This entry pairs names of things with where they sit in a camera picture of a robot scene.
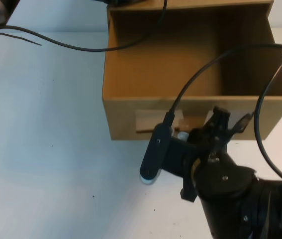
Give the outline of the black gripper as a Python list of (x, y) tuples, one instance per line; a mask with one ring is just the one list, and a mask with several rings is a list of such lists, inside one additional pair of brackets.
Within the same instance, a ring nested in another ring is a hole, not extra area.
[(229, 121), (229, 111), (214, 107), (210, 119), (202, 127), (192, 129), (187, 140), (172, 138), (161, 169), (183, 179), (183, 200), (194, 202), (197, 198), (191, 168), (195, 163), (205, 163), (208, 160), (211, 148), (216, 143), (215, 138), (225, 131), (230, 137), (243, 133), (253, 116), (254, 113), (247, 113), (237, 121)]

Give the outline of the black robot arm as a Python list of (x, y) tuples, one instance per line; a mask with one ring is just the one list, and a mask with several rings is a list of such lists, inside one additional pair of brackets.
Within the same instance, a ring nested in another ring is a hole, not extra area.
[(215, 239), (282, 239), (282, 181), (265, 180), (227, 153), (251, 115), (228, 128), (230, 113), (215, 107), (186, 141), (171, 139), (162, 169), (183, 179), (181, 198), (200, 199)]

